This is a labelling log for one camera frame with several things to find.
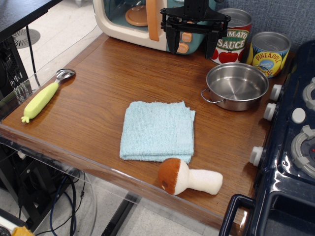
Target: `white knob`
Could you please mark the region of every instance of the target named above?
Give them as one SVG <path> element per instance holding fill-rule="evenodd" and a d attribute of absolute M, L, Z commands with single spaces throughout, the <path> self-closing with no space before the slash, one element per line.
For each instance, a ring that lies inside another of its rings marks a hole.
<path fill-rule="evenodd" d="M 275 110 L 276 110 L 276 104 L 268 103 L 265 110 L 264 118 L 268 121 L 271 121 L 272 117 L 274 116 Z"/>
<path fill-rule="evenodd" d="M 263 150 L 264 150 L 263 147 L 253 147 L 250 157 L 250 163 L 252 163 L 254 166 L 258 166 Z"/>
<path fill-rule="evenodd" d="M 293 122 L 296 124 L 302 123 L 305 120 L 305 117 L 306 117 L 306 113 L 300 107 L 295 108 L 291 115 Z"/>
<path fill-rule="evenodd" d="M 281 92 L 282 85 L 274 85 L 271 90 L 270 99 L 277 101 Z"/>

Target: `mushroom cap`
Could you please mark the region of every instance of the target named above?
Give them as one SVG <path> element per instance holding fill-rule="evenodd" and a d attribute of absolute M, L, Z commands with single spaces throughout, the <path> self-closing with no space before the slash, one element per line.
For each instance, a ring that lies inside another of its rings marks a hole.
<path fill-rule="evenodd" d="M 178 158 L 169 158 L 162 162 L 157 176 L 162 188 L 169 194 L 174 195 L 177 183 L 178 171 L 181 160 Z"/>

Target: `folded cloth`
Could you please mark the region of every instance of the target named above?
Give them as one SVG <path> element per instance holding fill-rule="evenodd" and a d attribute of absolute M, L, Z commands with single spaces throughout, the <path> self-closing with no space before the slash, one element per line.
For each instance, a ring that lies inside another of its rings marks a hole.
<path fill-rule="evenodd" d="M 175 157 L 189 163 L 194 117 L 184 102 L 132 102 L 125 114 L 120 157 L 157 162 Z"/>

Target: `tomato sauce can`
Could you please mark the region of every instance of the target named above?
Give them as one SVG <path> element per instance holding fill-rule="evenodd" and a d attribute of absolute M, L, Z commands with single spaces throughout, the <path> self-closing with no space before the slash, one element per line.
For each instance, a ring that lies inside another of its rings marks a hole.
<path fill-rule="evenodd" d="M 284 67 L 291 40 L 282 33 L 260 32 L 254 35 L 246 63 L 257 66 L 268 78 L 275 77 Z"/>
<path fill-rule="evenodd" d="M 252 27 L 252 16 L 237 8 L 224 8 L 218 11 L 231 17 L 227 37 L 218 40 L 211 58 L 217 64 L 240 62 Z"/>

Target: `floor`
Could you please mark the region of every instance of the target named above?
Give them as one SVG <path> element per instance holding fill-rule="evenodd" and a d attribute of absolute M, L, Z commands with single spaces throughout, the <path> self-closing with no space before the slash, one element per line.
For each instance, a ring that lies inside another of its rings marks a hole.
<path fill-rule="evenodd" d="M 44 16 L 29 25 L 40 33 L 38 42 L 32 45 L 35 68 L 41 71 L 40 80 L 47 81 L 60 68 L 78 55 L 102 32 L 98 28 L 92 2 L 89 0 L 63 0 Z M 33 74 L 30 49 L 19 49 L 19 54 L 30 77 Z M 82 204 L 76 213 L 77 236 L 101 236 L 106 225 L 123 200 L 127 191 L 108 182 L 89 176 L 91 184 L 85 185 Z M 75 183 L 80 196 L 84 182 Z M 71 188 L 67 192 L 72 196 Z M 19 209 L 11 196 L 0 190 L 0 208 L 18 216 Z M 97 206 L 95 224 L 93 215 Z M 71 215 L 71 207 L 62 195 L 56 203 L 52 218 L 53 227 L 62 224 Z M 56 230 L 60 236 L 69 235 L 70 223 Z M 35 235 L 50 230 L 49 214 L 34 232 Z M 196 222 L 186 216 L 141 199 L 128 215 L 117 233 L 119 236 L 217 236 L 218 230 Z"/>

